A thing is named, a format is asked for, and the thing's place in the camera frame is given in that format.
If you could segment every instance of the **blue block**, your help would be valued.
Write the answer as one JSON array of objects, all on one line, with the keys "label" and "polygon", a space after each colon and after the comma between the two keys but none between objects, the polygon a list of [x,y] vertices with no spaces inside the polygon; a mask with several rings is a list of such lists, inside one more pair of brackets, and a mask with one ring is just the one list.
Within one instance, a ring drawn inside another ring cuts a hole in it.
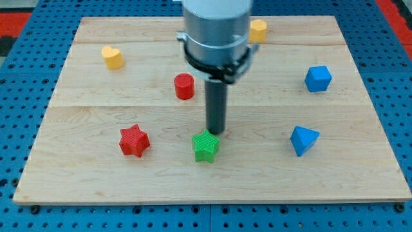
[{"label": "blue block", "polygon": [[300,126],[296,126],[290,140],[294,145],[296,155],[302,156],[308,151],[316,142],[320,133],[318,131],[310,130]]},{"label": "blue block", "polygon": [[332,76],[330,75],[328,68],[326,66],[318,66],[309,68],[304,82],[306,83],[309,92],[321,92],[328,88],[331,80]]}]

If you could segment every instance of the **yellow block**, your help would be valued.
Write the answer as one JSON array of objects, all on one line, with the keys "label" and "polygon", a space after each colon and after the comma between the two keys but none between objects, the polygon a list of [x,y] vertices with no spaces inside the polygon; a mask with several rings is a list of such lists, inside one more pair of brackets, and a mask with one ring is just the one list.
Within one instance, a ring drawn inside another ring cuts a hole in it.
[{"label": "yellow block", "polygon": [[267,23],[257,19],[250,22],[249,41],[252,43],[262,43],[266,39]]},{"label": "yellow block", "polygon": [[104,62],[106,62],[108,70],[115,70],[124,65],[122,54],[119,49],[105,46],[102,48],[102,56],[104,58]]}]

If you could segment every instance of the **heart-shaped block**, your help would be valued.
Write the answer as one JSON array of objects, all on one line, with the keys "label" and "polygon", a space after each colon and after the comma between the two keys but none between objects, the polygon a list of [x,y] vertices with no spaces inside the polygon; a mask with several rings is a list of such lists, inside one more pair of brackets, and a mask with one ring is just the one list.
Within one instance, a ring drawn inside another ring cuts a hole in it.
[{"label": "heart-shaped block", "polygon": [[106,62],[108,70],[115,70],[124,65],[122,53],[117,48],[104,46],[102,48],[102,56],[104,58],[104,62]]}]

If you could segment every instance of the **blue pyramid block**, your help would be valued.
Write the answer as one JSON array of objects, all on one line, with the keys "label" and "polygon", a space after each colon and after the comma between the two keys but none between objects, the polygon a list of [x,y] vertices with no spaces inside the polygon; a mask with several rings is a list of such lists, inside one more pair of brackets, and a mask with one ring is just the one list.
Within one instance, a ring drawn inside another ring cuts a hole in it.
[{"label": "blue pyramid block", "polygon": [[320,133],[318,131],[306,129],[300,126],[296,126],[290,140],[294,145],[296,155],[302,156],[308,151],[316,142]]},{"label": "blue pyramid block", "polygon": [[319,66],[309,68],[304,82],[306,83],[309,92],[321,92],[328,88],[331,80],[332,76],[330,75],[328,68],[326,66]]}]

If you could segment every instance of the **red star block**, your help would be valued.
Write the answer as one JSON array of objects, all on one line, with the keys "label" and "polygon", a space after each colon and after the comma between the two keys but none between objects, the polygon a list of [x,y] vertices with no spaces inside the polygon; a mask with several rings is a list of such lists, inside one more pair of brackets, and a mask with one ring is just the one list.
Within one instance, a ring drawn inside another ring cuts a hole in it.
[{"label": "red star block", "polygon": [[137,124],[129,129],[121,129],[120,134],[122,134],[122,138],[119,145],[123,155],[136,155],[140,158],[143,151],[150,146],[147,133],[141,131]]}]

